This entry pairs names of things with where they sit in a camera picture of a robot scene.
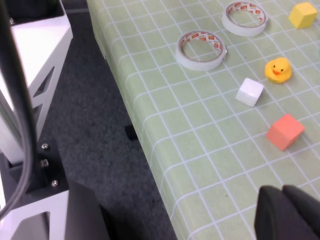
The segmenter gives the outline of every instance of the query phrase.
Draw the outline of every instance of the duck beak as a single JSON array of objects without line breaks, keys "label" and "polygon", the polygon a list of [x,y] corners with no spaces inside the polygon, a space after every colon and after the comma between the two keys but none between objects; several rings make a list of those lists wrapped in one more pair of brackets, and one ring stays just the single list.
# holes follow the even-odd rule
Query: duck beak
[{"label": "duck beak", "polygon": [[272,70],[272,72],[274,73],[274,75],[279,75],[280,74],[280,72],[278,72],[278,71],[276,71],[276,70]]}]

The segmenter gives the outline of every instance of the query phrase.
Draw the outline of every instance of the white cube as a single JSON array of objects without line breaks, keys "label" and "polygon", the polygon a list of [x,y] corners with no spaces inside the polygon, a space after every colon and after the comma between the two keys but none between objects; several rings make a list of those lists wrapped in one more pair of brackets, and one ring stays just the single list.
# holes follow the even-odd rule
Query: white cube
[{"label": "white cube", "polygon": [[254,107],[263,90],[264,86],[261,83],[247,77],[243,81],[235,99],[250,107]]}]

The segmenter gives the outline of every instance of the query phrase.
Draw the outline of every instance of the yellow cube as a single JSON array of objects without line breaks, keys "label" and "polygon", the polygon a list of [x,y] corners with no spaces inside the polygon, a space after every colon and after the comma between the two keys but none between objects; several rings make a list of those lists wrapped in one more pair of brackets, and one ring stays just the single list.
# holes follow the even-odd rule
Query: yellow cube
[{"label": "yellow cube", "polygon": [[307,28],[312,25],[317,13],[310,2],[303,2],[293,7],[289,20],[297,29]]}]

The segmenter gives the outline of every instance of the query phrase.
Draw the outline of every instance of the black cable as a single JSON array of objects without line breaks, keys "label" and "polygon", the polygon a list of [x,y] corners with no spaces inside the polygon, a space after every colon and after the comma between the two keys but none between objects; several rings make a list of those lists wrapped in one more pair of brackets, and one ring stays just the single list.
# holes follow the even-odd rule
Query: black cable
[{"label": "black cable", "polygon": [[24,72],[10,30],[9,16],[4,0],[0,0],[0,69],[11,97],[17,118],[22,147],[25,154],[22,174],[15,192],[0,210],[2,220],[26,192],[33,168],[37,168],[37,137],[32,105],[26,86]]}]

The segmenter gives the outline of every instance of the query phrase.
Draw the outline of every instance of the screw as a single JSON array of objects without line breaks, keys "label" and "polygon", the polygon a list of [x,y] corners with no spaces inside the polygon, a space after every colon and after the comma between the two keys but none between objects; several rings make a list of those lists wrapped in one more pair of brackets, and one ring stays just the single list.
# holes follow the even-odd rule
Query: screw
[{"label": "screw", "polygon": [[53,181],[51,182],[51,186],[52,186],[52,187],[58,186],[58,181],[57,181],[57,180],[53,180]]},{"label": "screw", "polygon": [[48,150],[49,149],[49,145],[47,143],[44,143],[41,145],[41,148],[44,150]]}]

